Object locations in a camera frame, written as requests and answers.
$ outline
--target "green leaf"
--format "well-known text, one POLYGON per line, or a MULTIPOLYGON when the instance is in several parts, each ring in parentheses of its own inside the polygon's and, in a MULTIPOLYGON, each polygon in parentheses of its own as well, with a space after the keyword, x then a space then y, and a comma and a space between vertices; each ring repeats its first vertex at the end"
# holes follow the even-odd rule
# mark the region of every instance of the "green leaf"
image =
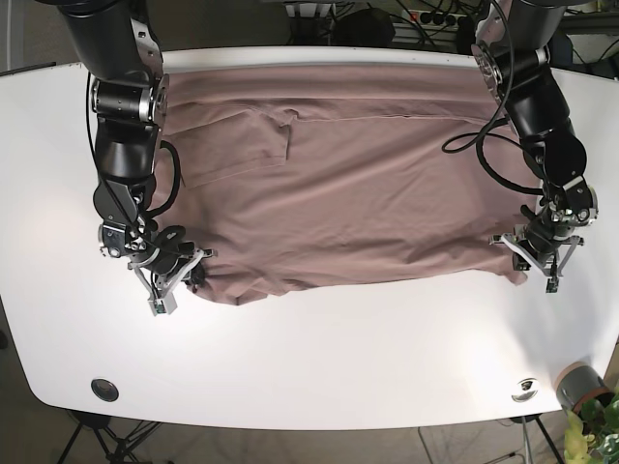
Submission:
POLYGON ((600 400, 595 398, 590 399, 589 401, 584 402, 582 408, 580 409, 580 414, 585 421, 591 422, 594 421, 598 416, 604 414, 604 406, 602 405, 600 400))
POLYGON ((606 436, 597 450, 602 456, 615 457, 616 455, 616 457, 619 458, 619 434, 613 433, 606 436))
POLYGON ((619 402, 614 402, 604 409, 604 419, 606 424, 612 428, 619 428, 619 402))
POLYGON ((568 456, 572 458, 585 456, 588 448, 587 440, 582 436, 582 432, 573 428, 568 428, 565 431, 565 451, 568 456))

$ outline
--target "electrical cable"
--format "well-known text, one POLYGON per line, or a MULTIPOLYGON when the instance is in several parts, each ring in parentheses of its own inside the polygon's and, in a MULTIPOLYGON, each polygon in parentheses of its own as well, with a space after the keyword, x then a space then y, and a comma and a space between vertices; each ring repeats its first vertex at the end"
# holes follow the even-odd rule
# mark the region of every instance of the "electrical cable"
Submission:
MULTIPOLYGON (((408 8, 406 8, 406 5, 404 5, 404 4, 401 2, 401 0, 396 0, 396 2, 398 2, 398 4, 399 4, 401 7, 403 7, 403 8, 404 8, 404 10, 405 10, 406 12, 408 12, 408 8)), ((412 19, 412 21, 413 21, 415 24, 417 24, 417 26, 419 26, 419 29, 420 29, 420 34, 423 34, 424 36, 426 36, 427 41, 431 43, 431 45, 434 47, 434 50, 439 51, 439 50, 438 50, 438 46, 436 46, 436 43, 432 40, 432 37, 430 37, 430 36, 427 34, 426 30, 425 30, 425 29, 424 29, 424 27, 423 27, 423 26, 419 23, 419 21, 417 20, 417 18, 416 18, 415 16, 413 16, 413 15, 411 15, 411 16, 410 16, 410 18, 412 19)))
POLYGON ((418 1, 419 1, 419 3, 423 3, 427 7, 432 8, 433 10, 436 8, 435 5, 432 5, 431 3, 427 2, 426 0, 418 0, 418 1))
POLYGON ((501 102, 499 103, 498 108, 496 108, 496 111, 494 111, 494 114, 492 115, 490 120, 482 127, 482 129, 479 132, 477 132, 477 135, 475 135, 471 140, 466 142, 464 145, 457 147, 457 148, 448 148, 448 146, 452 142, 459 140, 463 137, 460 135, 457 135, 455 137, 449 138, 441 147, 443 152, 445 153, 454 154, 454 153, 463 152, 464 150, 477 144, 480 140, 483 140, 484 137, 486 137, 486 135, 492 129, 494 129, 494 123, 496 123, 499 117, 501 116, 501 113, 505 109, 505 104, 507 103, 507 100, 510 97, 510 94, 512 93, 512 87, 514 85, 514 69, 515 69, 515 59, 516 59, 515 57, 516 54, 514 51, 514 42, 512 41, 512 34, 510 34, 510 28, 508 27, 508 21, 507 21, 507 18, 505 17, 505 14, 503 13, 503 9, 501 8, 501 6, 498 4, 496 0, 490 0, 490 3, 496 9, 496 12, 501 18, 501 21, 503 21, 503 26, 505 28, 505 36, 507 37, 507 42, 510 48, 510 76, 508 78, 505 94, 503 98, 501 99, 501 102))
POLYGON ((598 60, 598 63, 600 63, 604 57, 606 56, 606 54, 615 46, 617 45, 617 43, 619 43, 619 39, 617 39, 615 42, 611 43, 608 48, 606 50, 604 50, 604 53, 600 56, 600 59, 598 60))
POLYGON ((578 53, 578 50, 576 50, 574 45, 572 45, 572 51, 574 52, 574 55, 578 57, 578 59, 580 60, 580 63, 582 63, 584 66, 587 66, 587 63, 582 59, 582 57, 580 56, 580 53, 578 53))
POLYGON ((157 288, 157 285, 155 284, 155 272, 154 271, 151 271, 151 290, 153 291, 153 296, 155 298, 162 297, 161 293, 159 293, 159 289, 157 288))
POLYGON ((501 425, 502 427, 512 427, 514 426, 514 422, 510 422, 507 425, 505 423, 503 423, 500 419, 495 419, 495 422, 497 422, 499 425, 501 425))
POLYGON ((444 1, 445 1, 445 0, 440 0, 440 1, 436 4, 436 6, 434 7, 434 9, 430 12, 430 14, 431 14, 431 15, 434 15, 436 12, 442 11, 442 10, 441 10, 441 7, 443 6, 443 2, 444 2, 444 1))
POLYGON ((409 24, 413 29, 415 29, 419 33, 419 40, 416 43, 417 45, 424 46, 426 44, 426 36, 424 35, 424 31, 422 30, 421 26, 418 26, 414 22, 409 21, 408 19, 404 17, 398 16, 397 14, 388 13, 388 15, 390 17, 397 18, 400 21, 404 21, 406 24, 409 24))
POLYGON ((147 211, 144 214, 144 216, 149 219, 156 218, 157 216, 162 215, 167 210, 169 210, 176 201, 176 197, 178 196, 178 192, 181 188, 181 159, 178 156, 178 151, 176 150, 176 147, 174 147, 174 145, 172 145, 166 140, 162 140, 162 148, 167 150, 172 156, 172 164, 174 167, 174 180, 172 181, 172 190, 170 192, 170 195, 167 197, 167 200, 165 200, 165 202, 159 208, 147 211))
POLYGON ((525 464, 524 456, 517 451, 512 451, 503 456, 496 457, 492 459, 491 461, 485 462, 484 464, 498 464, 499 462, 507 461, 508 459, 512 459, 513 457, 519 457, 522 461, 522 464, 525 464))
MULTIPOLYGON (((490 130, 500 128, 501 126, 505 126, 506 124, 507 124, 507 121, 505 120, 505 118, 499 119, 496 123, 494 123, 493 127, 490 130)), ((461 138, 476 136, 477 134, 478 132, 462 133, 454 137, 453 140, 456 141, 456 140, 460 140, 461 138)), ((489 132, 483 138, 479 139, 476 143, 477 159, 480 162, 480 165, 482 166, 484 171, 492 179, 494 179, 496 182, 498 182, 501 186, 505 187, 506 189, 516 191, 518 193, 523 193, 525 195, 543 196, 544 191, 541 188, 523 187, 523 186, 520 186, 519 184, 515 184, 512 181, 505 179, 503 176, 497 173, 492 168, 492 166, 490 166, 490 164, 487 162, 486 156, 484 155, 484 142, 486 140, 486 137, 494 137, 494 138, 504 140, 508 143, 511 143, 515 147, 518 147, 523 152, 526 152, 526 150, 524 149, 524 147, 522 147, 522 145, 520 145, 517 142, 514 142, 511 138, 508 138, 504 135, 500 135, 498 133, 489 132)))
POLYGON ((346 15, 348 15, 350 12, 352 12, 355 9, 355 4, 351 3, 349 5, 343 6, 341 7, 341 11, 339 13, 336 13, 336 18, 340 19, 346 15))

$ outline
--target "metal stand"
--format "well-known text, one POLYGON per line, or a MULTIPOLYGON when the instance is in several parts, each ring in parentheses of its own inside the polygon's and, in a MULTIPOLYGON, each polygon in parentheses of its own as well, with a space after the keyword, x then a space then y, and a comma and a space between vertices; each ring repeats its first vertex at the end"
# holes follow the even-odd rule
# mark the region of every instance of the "metal stand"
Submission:
POLYGON ((58 459, 58 464, 63 464, 65 462, 69 451, 74 445, 75 440, 77 439, 77 436, 79 435, 79 432, 83 427, 92 429, 95 437, 97 437, 97 441, 103 449, 103 452, 105 452, 105 459, 107 459, 110 464, 123 464, 131 462, 140 464, 153 464, 151 461, 138 461, 133 454, 133 451, 162 425, 160 422, 141 420, 140 423, 126 438, 119 438, 109 428, 109 422, 111 421, 110 416, 102 416, 92 413, 82 413, 79 411, 70 411, 70 413, 78 420, 79 424, 77 425, 74 434, 71 436, 71 439, 65 446, 65 450, 60 456, 60 459, 58 459), (103 440, 101 431, 105 432, 105 434, 107 434, 116 443, 116 450, 114 452, 110 451, 107 447, 107 444, 103 440))
POLYGON ((548 443, 548 446, 550 447, 550 450, 552 450, 552 454, 554 454, 555 459, 557 460, 557 464, 565 464, 565 461, 563 460, 563 457, 561 456, 561 453, 559 452, 559 450, 557 449, 557 447, 554 446, 554 443, 552 442, 552 439, 550 438, 550 435, 548 435, 547 430, 544 427, 544 424, 542 423, 542 420, 540 419, 541 414, 534 414, 531 416, 525 416, 523 418, 510 418, 510 421, 512 421, 513 423, 521 423, 522 424, 522 432, 523 432, 523 436, 524 436, 524 442, 525 442, 525 450, 527 450, 527 446, 529 447, 529 451, 530 451, 530 444, 528 443, 529 441, 529 437, 528 434, 526 433, 526 424, 528 422, 532 422, 535 421, 535 423, 540 427, 540 430, 542 431, 542 434, 544 435, 544 438, 546 440, 546 442, 548 443))
POLYGON ((0 350, 6 350, 9 348, 9 338, 7 335, 0 331, 0 350))

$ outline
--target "silver bracket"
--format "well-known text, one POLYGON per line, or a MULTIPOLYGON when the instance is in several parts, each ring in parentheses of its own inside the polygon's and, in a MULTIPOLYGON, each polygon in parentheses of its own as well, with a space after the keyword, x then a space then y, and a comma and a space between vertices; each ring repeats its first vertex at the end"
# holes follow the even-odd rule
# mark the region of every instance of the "silver bracket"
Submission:
POLYGON ((155 253, 142 263, 130 263, 129 269, 135 272, 137 278, 139 278, 140 282, 142 282, 144 287, 148 290, 150 294, 148 304, 150 305, 153 314, 156 316, 161 314, 171 314, 174 309, 178 307, 176 300, 174 299, 174 289, 190 274, 193 268, 195 268, 204 257, 209 257, 212 255, 213 254, 210 250, 207 253, 207 251, 198 248, 193 252, 192 259, 185 266, 183 266, 178 273, 166 277, 157 276, 157 278, 155 278, 157 294, 153 291, 151 283, 146 279, 144 273, 140 269, 155 260, 155 257, 157 257, 155 253))
POLYGON ((559 252, 557 251, 554 255, 553 262, 548 266, 548 263, 540 263, 537 259, 535 259, 531 253, 529 253, 526 249, 524 249, 521 245, 518 244, 519 238, 515 234, 503 234, 501 236, 493 236, 490 239, 491 245, 504 245, 509 248, 512 252, 518 254, 522 257, 527 263, 531 265, 533 269, 539 272, 542 276, 548 279, 548 287, 546 288, 547 293, 555 293, 559 286, 559 278, 563 277, 563 269, 565 268, 568 261, 574 254, 576 247, 584 245, 584 239, 582 237, 578 237, 577 235, 572 235, 572 237, 568 238, 563 242, 562 245, 570 246, 568 251, 566 252, 563 259, 560 258, 559 252))

